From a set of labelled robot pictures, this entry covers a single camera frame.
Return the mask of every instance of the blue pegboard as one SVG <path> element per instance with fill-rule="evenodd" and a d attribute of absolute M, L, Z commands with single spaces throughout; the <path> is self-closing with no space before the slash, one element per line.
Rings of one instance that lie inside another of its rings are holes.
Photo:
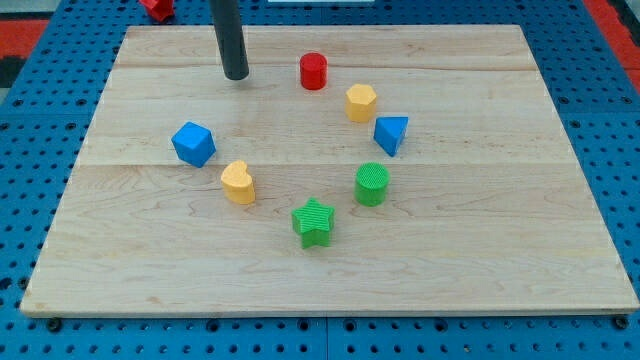
<path fill-rule="evenodd" d="M 519 24 L 638 291 L 640 99 L 584 5 L 571 0 L 377 0 L 277 7 L 240 0 L 259 25 Z M 175 0 L 172 24 L 209 24 L 208 1 Z M 639 357 L 626 317 L 32 320 L 17 310 L 134 0 L 63 0 L 0 106 L 0 358 Z"/>

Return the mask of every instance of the yellow hexagonal prism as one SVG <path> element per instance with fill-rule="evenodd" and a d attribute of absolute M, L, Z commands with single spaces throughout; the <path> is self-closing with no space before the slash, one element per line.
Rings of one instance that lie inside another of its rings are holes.
<path fill-rule="evenodd" d="M 373 119 L 377 98 L 371 85 L 353 85 L 347 90 L 344 109 L 349 120 L 364 123 Z"/>

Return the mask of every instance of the red cylinder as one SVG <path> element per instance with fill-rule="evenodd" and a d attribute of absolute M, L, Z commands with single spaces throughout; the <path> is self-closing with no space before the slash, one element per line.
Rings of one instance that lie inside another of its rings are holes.
<path fill-rule="evenodd" d="M 327 58 L 307 53 L 300 59 L 300 83 L 307 90 L 320 90 L 327 84 Z"/>

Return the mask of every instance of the yellow heart-shaped block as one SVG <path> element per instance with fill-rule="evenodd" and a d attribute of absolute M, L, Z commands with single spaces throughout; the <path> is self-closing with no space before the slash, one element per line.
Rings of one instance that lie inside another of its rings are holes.
<path fill-rule="evenodd" d="M 246 162 L 237 160 L 229 164 L 222 172 L 220 180 L 227 199 L 242 205 L 256 201 L 253 178 L 249 175 Z"/>

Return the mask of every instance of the green cylinder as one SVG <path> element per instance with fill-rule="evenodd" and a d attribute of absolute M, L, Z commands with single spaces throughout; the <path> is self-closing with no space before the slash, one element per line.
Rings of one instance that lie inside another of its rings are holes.
<path fill-rule="evenodd" d="M 356 173 L 356 200 L 365 206 L 378 206 L 387 196 L 389 171 L 382 164 L 366 163 Z"/>

